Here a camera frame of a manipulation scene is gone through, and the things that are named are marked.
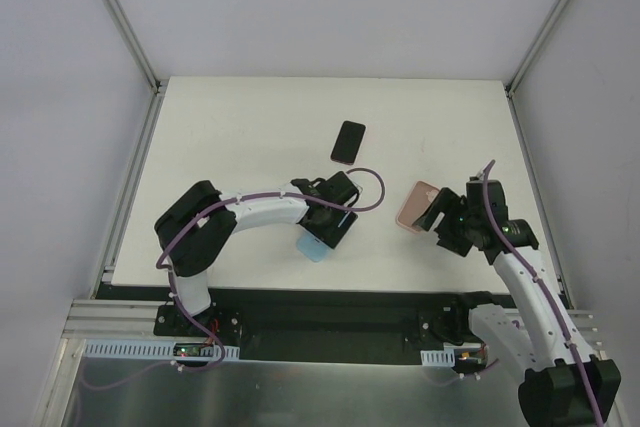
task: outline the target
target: white table surface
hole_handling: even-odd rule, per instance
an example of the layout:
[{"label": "white table surface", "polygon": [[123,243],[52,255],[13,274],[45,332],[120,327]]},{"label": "white table surface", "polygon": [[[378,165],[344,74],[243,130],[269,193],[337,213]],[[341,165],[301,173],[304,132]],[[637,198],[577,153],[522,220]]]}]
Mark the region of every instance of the white table surface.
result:
[{"label": "white table surface", "polygon": [[[299,226],[233,235],[209,268],[211,286],[506,293],[481,253],[458,257],[437,247],[435,234],[411,234],[395,223],[417,180],[464,194],[468,177],[492,158],[511,217],[529,221],[551,266],[500,82],[173,77],[112,283],[167,285],[154,267],[160,247],[153,225],[199,180],[225,191],[268,190],[345,170],[329,159],[344,120],[367,126],[355,165],[384,177],[385,202],[360,214],[320,263],[297,251]],[[377,199],[373,177],[357,173],[354,180],[364,188],[358,205]]]}]

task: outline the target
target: smartphone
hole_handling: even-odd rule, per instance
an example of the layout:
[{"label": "smartphone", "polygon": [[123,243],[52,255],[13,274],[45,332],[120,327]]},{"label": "smartphone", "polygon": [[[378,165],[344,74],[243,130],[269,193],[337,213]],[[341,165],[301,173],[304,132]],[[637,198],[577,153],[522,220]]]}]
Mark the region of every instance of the smartphone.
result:
[{"label": "smartphone", "polygon": [[345,121],[331,152],[331,160],[341,164],[353,165],[360,150],[366,127],[363,124]]},{"label": "smartphone", "polygon": [[438,195],[438,192],[440,192],[440,189],[433,185],[420,180],[416,182],[396,217],[396,223],[414,234],[422,232],[422,229],[414,227],[413,223],[425,213]]}]

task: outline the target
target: black smartphone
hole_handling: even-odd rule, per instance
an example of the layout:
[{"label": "black smartphone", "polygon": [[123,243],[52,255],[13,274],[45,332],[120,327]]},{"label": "black smartphone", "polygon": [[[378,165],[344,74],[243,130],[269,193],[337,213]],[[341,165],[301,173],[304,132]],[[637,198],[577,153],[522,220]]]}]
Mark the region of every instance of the black smartphone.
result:
[{"label": "black smartphone", "polygon": [[366,127],[363,124],[346,120],[340,128],[336,144],[331,152],[331,160],[341,164],[353,165],[364,137]]}]

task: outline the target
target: white wall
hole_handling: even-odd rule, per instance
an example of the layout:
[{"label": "white wall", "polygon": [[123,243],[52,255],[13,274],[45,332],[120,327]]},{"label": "white wall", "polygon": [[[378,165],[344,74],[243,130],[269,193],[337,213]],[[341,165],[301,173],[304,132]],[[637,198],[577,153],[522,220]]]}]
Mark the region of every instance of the white wall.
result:
[{"label": "white wall", "polygon": [[516,95],[560,260],[640,422],[640,0],[574,0]]},{"label": "white wall", "polygon": [[171,75],[508,80],[554,0],[120,0]]},{"label": "white wall", "polygon": [[101,0],[0,0],[0,424],[95,276],[149,91]]}]

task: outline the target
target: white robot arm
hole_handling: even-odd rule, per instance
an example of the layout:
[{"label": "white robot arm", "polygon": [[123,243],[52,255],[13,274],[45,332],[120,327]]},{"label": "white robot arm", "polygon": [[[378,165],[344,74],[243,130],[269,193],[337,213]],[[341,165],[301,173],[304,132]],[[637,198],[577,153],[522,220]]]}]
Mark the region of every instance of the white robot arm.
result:
[{"label": "white robot arm", "polygon": [[358,195],[344,172],[327,180],[295,179],[266,193],[223,193],[209,181],[196,183],[154,227],[160,246],[170,251],[165,260],[175,273],[182,305],[191,316],[211,306],[206,271],[232,234],[269,224],[300,224],[335,248],[358,216],[323,203],[342,206]]},{"label": "white robot arm", "polygon": [[509,289],[526,331],[513,325],[486,292],[465,294],[463,311],[443,325],[462,324],[457,331],[482,340],[506,366],[519,383],[529,425],[603,425],[620,372],[613,360],[597,358],[550,289],[555,279],[543,264],[538,241],[526,221],[509,219],[500,182],[472,177],[466,197],[444,188],[414,225],[430,230],[438,219],[433,229],[438,245],[462,256],[474,246],[482,251]]}]

